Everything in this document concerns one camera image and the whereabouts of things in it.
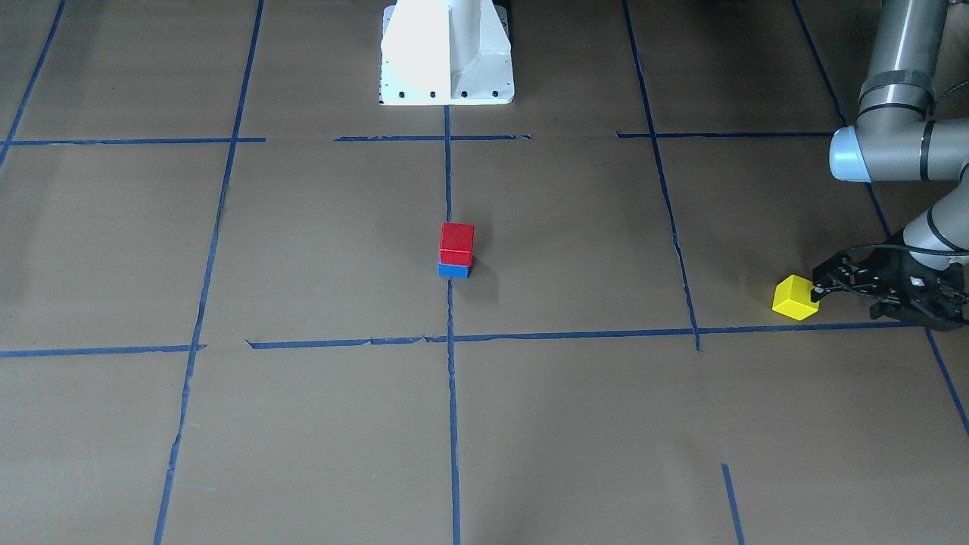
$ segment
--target blue block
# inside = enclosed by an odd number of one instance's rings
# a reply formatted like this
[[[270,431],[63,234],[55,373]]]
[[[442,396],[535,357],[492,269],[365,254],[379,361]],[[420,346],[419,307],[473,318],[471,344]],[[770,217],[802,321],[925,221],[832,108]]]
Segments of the blue block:
[[[467,278],[470,271],[470,267],[445,265],[440,261],[437,262],[437,273],[447,278]]]

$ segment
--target white mounting plate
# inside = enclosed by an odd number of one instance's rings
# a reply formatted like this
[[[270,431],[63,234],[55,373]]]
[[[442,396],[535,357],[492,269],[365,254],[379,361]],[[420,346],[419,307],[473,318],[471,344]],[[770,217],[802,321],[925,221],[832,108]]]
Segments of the white mounting plate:
[[[387,33],[387,26],[391,23],[394,6],[384,9],[382,36]],[[508,11],[502,6],[495,6],[495,12],[501,21],[505,36],[510,36],[508,29]],[[515,80],[512,71],[512,58],[507,54],[482,54],[477,61],[461,73],[451,74],[450,92],[435,92],[431,97],[424,90],[404,88],[399,77],[394,73],[393,66],[385,59],[381,59],[380,89],[378,96],[380,104],[387,106],[483,106],[509,104],[515,97]]]

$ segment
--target gray floor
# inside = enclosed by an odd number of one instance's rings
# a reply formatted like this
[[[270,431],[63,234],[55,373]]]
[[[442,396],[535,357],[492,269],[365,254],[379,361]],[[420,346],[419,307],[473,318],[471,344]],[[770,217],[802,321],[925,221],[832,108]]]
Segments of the gray floor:
[[[878,2],[514,2],[449,111],[387,3],[0,2],[0,542],[966,542],[969,332],[769,308],[953,187],[828,173]]]

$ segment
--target yellow cube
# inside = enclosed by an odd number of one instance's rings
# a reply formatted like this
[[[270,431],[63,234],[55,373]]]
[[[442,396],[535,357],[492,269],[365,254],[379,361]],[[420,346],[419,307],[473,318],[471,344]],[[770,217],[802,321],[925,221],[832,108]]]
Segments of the yellow cube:
[[[777,284],[774,290],[774,312],[784,314],[795,320],[814,314],[821,307],[818,302],[811,301],[811,291],[814,284],[807,278],[791,274],[783,282]]]

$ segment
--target light blue joint cap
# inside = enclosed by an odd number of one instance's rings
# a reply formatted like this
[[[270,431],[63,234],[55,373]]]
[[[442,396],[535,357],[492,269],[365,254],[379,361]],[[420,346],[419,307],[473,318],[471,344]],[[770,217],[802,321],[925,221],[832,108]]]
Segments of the light blue joint cap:
[[[855,127],[844,127],[834,133],[828,161],[834,177],[844,181],[871,183],[871,176],[864,166],[864,157],[861,156]]]

